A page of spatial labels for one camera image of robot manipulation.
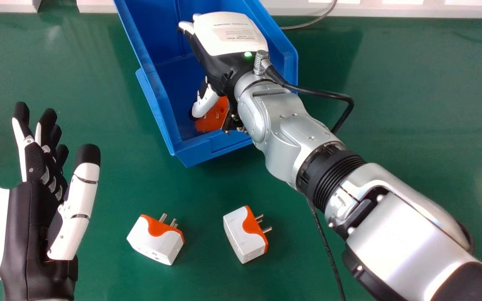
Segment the white and orange plug adapter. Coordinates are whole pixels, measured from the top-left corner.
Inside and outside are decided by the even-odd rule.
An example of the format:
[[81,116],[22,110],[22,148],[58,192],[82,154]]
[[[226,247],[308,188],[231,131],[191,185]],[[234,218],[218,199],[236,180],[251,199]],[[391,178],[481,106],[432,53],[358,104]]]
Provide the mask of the white and orange plug adapter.
[[241,207],[222,217],[226,236],[241,263],[248,263],[267,252],[269,243],[265,234],[273,228],[260,228],[263,217],[263,214],[254,217],[249,206]]
[[142,214],[128,234],[128,242],[135,251],[159,261],[165,265],[172,265],[185,240],[178,229],[176,219],[170,225],[164,223],[167,214],[161,215],[159,220]]

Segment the blue plastic bin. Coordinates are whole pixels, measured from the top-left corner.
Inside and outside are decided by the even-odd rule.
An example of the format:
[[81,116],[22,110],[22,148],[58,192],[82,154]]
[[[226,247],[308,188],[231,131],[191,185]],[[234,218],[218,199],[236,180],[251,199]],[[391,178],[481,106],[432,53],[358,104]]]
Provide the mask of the blue plastic bin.
[[298,54],[258,0],[115,0],[141,68],[136,76],[172,156],[189,167],[251,144],[239,132],[198,133],[188,112],[204,72],[177,30],[194,13],[233,11],[248,15],[269,45],[271,60],[297,83]]

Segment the green surface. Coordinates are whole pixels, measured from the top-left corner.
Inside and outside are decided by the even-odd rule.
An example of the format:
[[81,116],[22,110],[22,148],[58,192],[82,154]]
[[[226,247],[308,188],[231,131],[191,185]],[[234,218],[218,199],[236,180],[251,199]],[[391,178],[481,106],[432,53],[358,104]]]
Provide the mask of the green surface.
[[[301,195],[274,179],[253,147],[190,169],[169,156],[118,17],[79,15],[65,3],[45,1],[37,15],[0,15],[0,186],[20,180],[15,101],[29,104],[32,120],[55,108],[71,151],[99,145],[100,186],[78,252],[77,299],[337,300]],[[482,21],[329,18],[287,36],[300,56],[301,84],[355,98],[344,143],[466,224],[482,260]],[[329,125],[343,109],[305,99]],[[221,217],[245,204],[264,213],[273,231],[268,253],[241,265]],[[139,214],[163,212],[179,219],[186,238],[172,267],[126,242]],[[327,235],[339,259],[343,243]],[[370,300],[339,261],[348,298]]]

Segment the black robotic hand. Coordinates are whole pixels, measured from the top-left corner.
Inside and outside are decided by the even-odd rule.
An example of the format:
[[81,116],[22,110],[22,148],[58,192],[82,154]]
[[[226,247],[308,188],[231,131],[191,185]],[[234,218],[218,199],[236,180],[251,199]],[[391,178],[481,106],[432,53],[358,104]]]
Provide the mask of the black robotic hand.
[[23,102],[12,116],[23,182],[0,188],[0,279],[6,301],[73,300],[75,252],[88,226],[100,173],[100,150],[82,145],[67,185],[68,156],[58,145],[57,115],[46,109],[33,137]]

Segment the label on robot hand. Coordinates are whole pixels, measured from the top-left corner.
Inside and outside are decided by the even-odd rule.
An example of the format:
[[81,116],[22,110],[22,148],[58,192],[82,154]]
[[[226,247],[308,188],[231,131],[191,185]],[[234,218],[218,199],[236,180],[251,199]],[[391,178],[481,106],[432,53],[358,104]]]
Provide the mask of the label on robot hand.
[[242,42],[242,41],[256,41],[256,35],[254,34],[254,30],[250,25],[247,24],[245,28],[216,28],[213,29],[213,32],[217,35],[217,37],[223,41],[235,41],[235,42]]

